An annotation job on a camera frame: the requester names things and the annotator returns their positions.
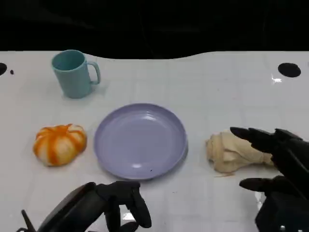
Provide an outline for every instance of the pumpkin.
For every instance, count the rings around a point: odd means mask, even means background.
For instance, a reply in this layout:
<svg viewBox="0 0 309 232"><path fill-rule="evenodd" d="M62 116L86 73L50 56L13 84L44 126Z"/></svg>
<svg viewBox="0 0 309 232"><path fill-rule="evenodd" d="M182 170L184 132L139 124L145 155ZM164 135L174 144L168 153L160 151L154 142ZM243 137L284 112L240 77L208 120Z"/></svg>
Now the pumpkin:
<svg viewBox="0 0 309 232"><path fill-rule="evenodd" d="M36 135L33 152L47 166L61 166L71 162L87 144L81 126L74 124L44 127Z"/></svg>

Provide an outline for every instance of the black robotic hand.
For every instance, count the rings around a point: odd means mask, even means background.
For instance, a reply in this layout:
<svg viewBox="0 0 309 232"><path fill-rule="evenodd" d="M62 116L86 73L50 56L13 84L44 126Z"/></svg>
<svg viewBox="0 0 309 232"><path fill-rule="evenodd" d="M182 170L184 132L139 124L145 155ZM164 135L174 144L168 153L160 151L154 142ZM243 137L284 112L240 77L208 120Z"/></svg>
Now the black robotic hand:
<svg viewBox="0 0 309 232"><path fill-rule="evenodd" d="M289 185L304 199L309 199L309 143L287 130L274 133L254 128L231 127L231 132L251 143L259 151L271 153L275 167L289 181Z"/></svg>
<svg viewBox="0 0 309 232"><path fill-rule="evenodd" d="M309 231L309 143L287 130L274 133L253 128L230 128L231 132L262 152L271 153L275 167L284 175L247 178L240 186L264 192L266 200L255 223L260 232Z"/></svg>
<svg viewBox="0 0 309 232"><path fill-rule="evenodd" d="M119 205L123 204L136 222L120 226ZM134 232L139 225L151 227L138 182L116 181L110 185L89 182L67 195L46 217L38 232L84 232L102 213L110 232ZM18 232L36 232L24 210L22 215L28 228L20 228Z"/></svg>

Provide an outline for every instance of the lavender plate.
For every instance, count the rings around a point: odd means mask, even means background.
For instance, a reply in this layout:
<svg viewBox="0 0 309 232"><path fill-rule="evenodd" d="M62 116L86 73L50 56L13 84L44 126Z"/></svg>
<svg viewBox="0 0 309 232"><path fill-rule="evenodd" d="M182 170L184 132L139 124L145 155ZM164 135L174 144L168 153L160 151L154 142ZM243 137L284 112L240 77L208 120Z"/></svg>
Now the lavender plate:
<svg viewBox="0 0 309 232"><path fill-rule="evenodd" d="M110 113L94 139L100 165L125 179L151 179L171 170L185 155L181 121L153 104L132 104Z"/></svg>

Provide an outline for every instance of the cloth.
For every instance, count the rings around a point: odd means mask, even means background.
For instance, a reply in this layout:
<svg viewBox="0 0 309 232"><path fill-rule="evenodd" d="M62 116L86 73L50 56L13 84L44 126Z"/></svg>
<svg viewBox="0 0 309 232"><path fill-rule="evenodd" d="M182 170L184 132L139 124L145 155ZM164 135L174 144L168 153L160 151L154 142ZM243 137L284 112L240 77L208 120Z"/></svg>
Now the cloth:
<svg viewBox="0 0 309 232"><path fill-rule="evenodd" d="M273 166L271 154L251 147L251 144L236 137L229 131L214 134L206 141L207 158L214 163L214 169L221 173L231 173L252 163Z"/></svg>

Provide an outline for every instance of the black dot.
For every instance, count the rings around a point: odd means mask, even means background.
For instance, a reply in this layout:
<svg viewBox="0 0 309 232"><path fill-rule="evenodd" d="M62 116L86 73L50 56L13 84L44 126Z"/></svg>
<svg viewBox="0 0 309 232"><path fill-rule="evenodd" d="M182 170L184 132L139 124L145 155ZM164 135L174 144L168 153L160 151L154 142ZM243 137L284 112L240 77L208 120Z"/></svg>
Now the black dot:
<svg viewBox="0 0 309 232"><path fill-rule="evenodd" d="M0 76L5 73L5 71L8 69L6 64L0 63Z"/></svg>
<svg viewBox="0 0 309 232"><path fill-rule="evenodd" d="M287 77L298 77L301 74L300 68L293 63L282 63L278 66L278 71Z"/></svg>

